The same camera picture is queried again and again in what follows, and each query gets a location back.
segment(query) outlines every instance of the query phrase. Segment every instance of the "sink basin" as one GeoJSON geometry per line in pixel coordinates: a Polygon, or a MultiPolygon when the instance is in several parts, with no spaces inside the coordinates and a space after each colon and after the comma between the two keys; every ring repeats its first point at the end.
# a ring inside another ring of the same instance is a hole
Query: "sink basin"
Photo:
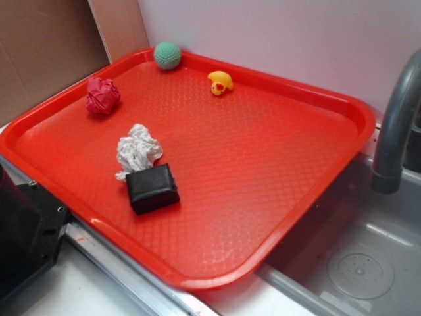
{"type": "Polygon", "coordinates": [[[421,180],[405,171],[397,193],[377,194],[370,165],[359,154],[266,264],[329,315],[421,315],[421,180]]]}

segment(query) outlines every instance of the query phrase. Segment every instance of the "cardboard box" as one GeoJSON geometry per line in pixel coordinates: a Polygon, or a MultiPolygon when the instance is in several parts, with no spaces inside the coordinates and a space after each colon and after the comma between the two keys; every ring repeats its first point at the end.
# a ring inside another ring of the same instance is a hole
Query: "cardboard box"
{"type": "Polygon", "coordinates": [[[86,0],[0,1],[0,126],[108,63],[86,0]]]}

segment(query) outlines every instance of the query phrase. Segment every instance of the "yellow rubber duck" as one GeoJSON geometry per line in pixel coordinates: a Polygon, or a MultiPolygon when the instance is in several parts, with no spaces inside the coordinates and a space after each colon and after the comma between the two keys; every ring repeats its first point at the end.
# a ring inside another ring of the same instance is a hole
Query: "yellow rubber duck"
{"type": "Polygon", "coordinates": [[[221,95],[228,88],[232,90],[234,84],[232,83],[231,76],[223,71],[214,71],[208,75],[208,79],[212,80],[211,91],[214,95],[221,95]]]}

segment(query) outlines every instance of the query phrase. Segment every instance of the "knitted ball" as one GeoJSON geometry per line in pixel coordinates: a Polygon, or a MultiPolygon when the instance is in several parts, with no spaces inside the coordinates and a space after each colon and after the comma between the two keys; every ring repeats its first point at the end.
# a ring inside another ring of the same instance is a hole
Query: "knitted ball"
{"type": "Polygon", "coordinates": [[[156,46],[153,57],[155,62],[162,69],[174,69],[180,64],[182,59],[182,52],[180,48],[174,43],[164,42],[156,46]]]}

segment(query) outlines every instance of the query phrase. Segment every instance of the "sink drain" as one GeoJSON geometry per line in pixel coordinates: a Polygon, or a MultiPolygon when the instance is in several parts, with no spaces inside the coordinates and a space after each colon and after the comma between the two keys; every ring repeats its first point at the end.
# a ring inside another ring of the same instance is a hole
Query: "sink drain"
{"type": "Polygon", "coordinates": [[[382,296],[393,284],[391,263],[363,246],[336,252],[329,261],[328,273],[339,291],[362,300],[382,296]]]}

